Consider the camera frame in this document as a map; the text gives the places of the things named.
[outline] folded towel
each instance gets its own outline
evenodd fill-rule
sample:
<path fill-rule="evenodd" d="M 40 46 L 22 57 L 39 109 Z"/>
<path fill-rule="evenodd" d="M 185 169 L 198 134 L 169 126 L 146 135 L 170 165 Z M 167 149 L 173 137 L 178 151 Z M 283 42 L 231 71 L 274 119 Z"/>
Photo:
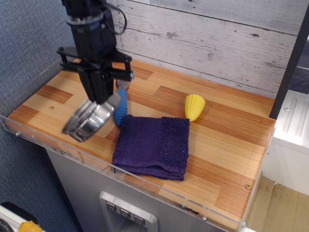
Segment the folded towel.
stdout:
<path fill-rule="evenodd" d="M 134 174 L 184 180 L 189 128 L 189 119 L 127 115 L 112 163 Z"/>

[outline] white wood panel wall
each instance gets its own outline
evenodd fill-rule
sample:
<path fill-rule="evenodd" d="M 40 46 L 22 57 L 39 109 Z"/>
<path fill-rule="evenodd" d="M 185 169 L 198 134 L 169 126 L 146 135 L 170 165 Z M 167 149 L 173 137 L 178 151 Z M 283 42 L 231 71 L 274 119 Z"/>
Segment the white wood panel wall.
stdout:
<path fill-rule="evenodd" d="M 133 58 L 275 98 L 309 0 L 110 0 Z M 114 14 L 115 26 L 124 24 Z"/>

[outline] control panel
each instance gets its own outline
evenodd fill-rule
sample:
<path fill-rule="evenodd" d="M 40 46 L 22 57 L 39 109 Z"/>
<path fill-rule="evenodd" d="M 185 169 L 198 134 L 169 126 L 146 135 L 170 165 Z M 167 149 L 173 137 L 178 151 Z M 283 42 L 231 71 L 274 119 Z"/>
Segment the control panel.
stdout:
<path fill-rule="evenodd" d="M 105 191 L 100 192 L 99 200 L 110 232 L 128 231 L 132 224 L 136 227 L 134 231 L 159 231 L 154 214 Z"/>

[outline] black frame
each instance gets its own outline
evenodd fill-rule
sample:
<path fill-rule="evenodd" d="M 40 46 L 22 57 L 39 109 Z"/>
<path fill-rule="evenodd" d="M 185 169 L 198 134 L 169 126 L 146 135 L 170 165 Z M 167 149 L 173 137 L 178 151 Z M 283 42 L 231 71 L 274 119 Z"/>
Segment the black frame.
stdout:
<path fill-rule="evenodd" d="M 307 7 L 303 23 L 300 27 L 293 51 L 291 53 L 290 60 L 286 67 L 283 79 L 281 81 L 274 105 L 271 109 L 270 118 L 277 119 L 280 113 L 280 109 L 283 105 L 286 93 L 289 90 L 290 83 L 292 81 L 294 72 L 299 62 L 300 56 L 304 50 L 307 38 L 309 35 L 309 5 Z"/>

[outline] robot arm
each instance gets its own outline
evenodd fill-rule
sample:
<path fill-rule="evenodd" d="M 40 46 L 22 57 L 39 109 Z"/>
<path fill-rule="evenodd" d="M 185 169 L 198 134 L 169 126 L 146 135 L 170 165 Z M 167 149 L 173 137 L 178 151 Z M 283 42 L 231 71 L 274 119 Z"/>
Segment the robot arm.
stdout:
<path fill-rule="evenodd" d="M 111 9 L 122 11 L 106 0 L 62 0 L 62 3 L 69 16 L 67 24 L 71 27 L 75 47 L 57 50 L 61 65 L 65 70 L 78 72 L 90 101 L 103 104 L 113 94 L 114 79 L 134 79 L 132 58 L 116 49 L 117 32 Z M 79 58 L 81 62 L 69 62 L 67 57 Z M 112 62 L 123 62 L 126 69 L 114 69 Z"/>

